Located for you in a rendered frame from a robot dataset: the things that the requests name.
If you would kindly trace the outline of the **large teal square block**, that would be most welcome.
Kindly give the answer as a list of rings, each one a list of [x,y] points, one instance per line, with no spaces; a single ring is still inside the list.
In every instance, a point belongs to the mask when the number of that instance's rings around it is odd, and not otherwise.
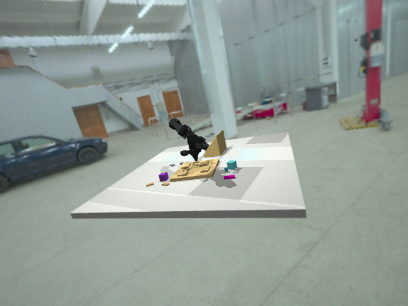
[[[234,170],[237,167],[237,162],[230,160],[227,162],[227,167],[230,170]]]

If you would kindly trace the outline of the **purple cube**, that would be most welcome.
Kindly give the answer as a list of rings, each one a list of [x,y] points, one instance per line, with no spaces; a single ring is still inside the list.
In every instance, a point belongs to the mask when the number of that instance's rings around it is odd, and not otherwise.
[[[159,179],[160,179],[160,182],[161,181],[167,181],[169,179],[168,173],[167,172],[160,173],[159,174]]]

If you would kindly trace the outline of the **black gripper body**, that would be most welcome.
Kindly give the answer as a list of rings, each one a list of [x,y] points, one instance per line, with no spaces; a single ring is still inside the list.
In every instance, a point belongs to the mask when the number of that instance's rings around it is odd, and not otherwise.
[[[188,144],[189,144],[189,150],[180,151],[180,155],[181,155],[181,156],[188,156],[189,153],[190,153],[190,154],[194,154],[194,150],[193,150],[192,147],[191,147],[193,143],[188,142]],[[208,148],[207,145],[204,144],[204,149],[203,149],[203,150],[205,150],[205,149],[207,149],[207,148]]]

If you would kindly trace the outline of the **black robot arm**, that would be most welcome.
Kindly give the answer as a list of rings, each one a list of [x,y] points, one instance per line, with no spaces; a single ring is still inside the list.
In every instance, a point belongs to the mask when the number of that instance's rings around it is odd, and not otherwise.
[[[210,145],[206,143],[206,139],[204,139],[202,136],[196,135],[194,132],[192,132],[191,128],[187,125],[183,125],[180,123],[180,121],[176,118],[171,119],[169,121],[169,127],[172,128],[173,130],[175,129],[177,134],[179,134],[181,137],[184,139],[187,138],[188,142],[193,143],[192,144],[192,149],[194,152],[201,152],[202,149],[204,149],[204,144],[209,147]]]

